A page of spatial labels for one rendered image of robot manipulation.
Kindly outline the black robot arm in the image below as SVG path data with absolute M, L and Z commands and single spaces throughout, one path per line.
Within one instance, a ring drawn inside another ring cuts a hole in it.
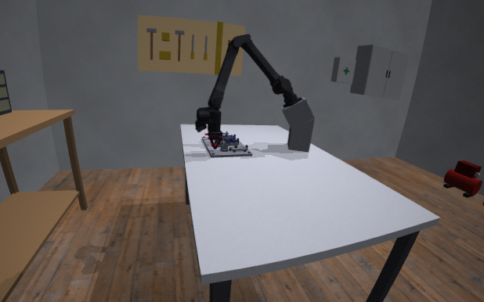
M 208 124 L 209 132 L 216 132 L 217 123 L 215 122 L 221 121 L 222 112 L 219 111 L 219 109 L 221 108 L 226 84 L 240 47 L 247 52 L 247 54 L 255 61 L 262 72 L 267 76 L 273 92 L 277 95 L 284 94 L 284 107 L 293 106 L 295 103 L 302 100 L 302 97 L 298 98 L 297 95 L 294 94 L 293 88 L 291 87 L 291 82 L 284 78 L 283 75 L 280 76 L 272 68 L 266 58 L 256 48 L 250 37 L 251 36 L 249 34 L 240 35 L 234 37 L 233 40 L 228 44 L 225 59 L 222 63 L 217 81 L 208 100 L 209 107 L 203 107 L 197 110 L 197 121 L 195 124 L 197 132 L 201 132 L 206 129 L 206 124 Z M 210 120 L 214 122 L 210 122 Z

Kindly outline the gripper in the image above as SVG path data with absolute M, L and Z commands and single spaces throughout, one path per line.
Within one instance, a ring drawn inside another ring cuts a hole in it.
M 222 131 L 220 130 L 221 128 L 221 121 L 220 122 L 215 122 L 217 123 L 217 126 L 216 126 L 216 132 L 209 132 L 208 131 L 208 137 L 210 136 L 210 142 L 213 146 L 214 149 L 217 149 L 219 143 L 222 141 L 222 137 L 219 137 L 219 136 L 222 136 Z M 211 133 L 211 134 L 210 134 Z M 213 143 L 213 139 L 215 139 L 215 143 Z M 216 142 L 218 141 L 217 145 L 215 146 Z

